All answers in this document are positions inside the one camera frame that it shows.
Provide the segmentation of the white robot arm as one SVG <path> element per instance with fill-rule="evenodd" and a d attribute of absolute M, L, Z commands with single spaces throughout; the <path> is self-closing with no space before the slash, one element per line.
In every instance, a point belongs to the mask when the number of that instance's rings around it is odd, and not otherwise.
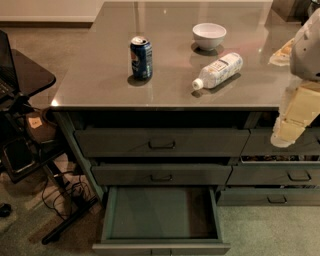
<path fill-rule="evenodd" d="M 301 79 L 285 89 L 270 138 L 273 146 L 286 148 L 320 114 L 320 9 L 273 56 L 287 56 L 290 72 Z"/>

